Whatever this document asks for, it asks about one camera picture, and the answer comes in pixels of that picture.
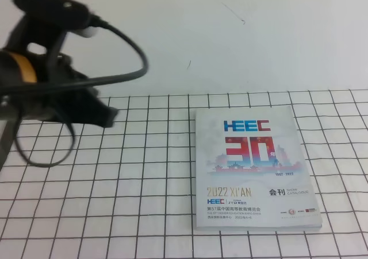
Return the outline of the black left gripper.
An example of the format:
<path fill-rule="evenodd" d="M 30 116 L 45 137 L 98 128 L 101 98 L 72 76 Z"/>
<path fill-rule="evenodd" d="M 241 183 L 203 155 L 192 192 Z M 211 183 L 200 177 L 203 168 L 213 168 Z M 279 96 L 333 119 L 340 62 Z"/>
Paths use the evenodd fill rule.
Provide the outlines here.
<path fill-rule="evenodd" d="M 28 14 L 20 19 L 1 49 L 2 120 L 114 125 L 118 110 L 98 99 L 95 88 L 63 88 L 87 80 L 60 52 L 68 32 Z"/>

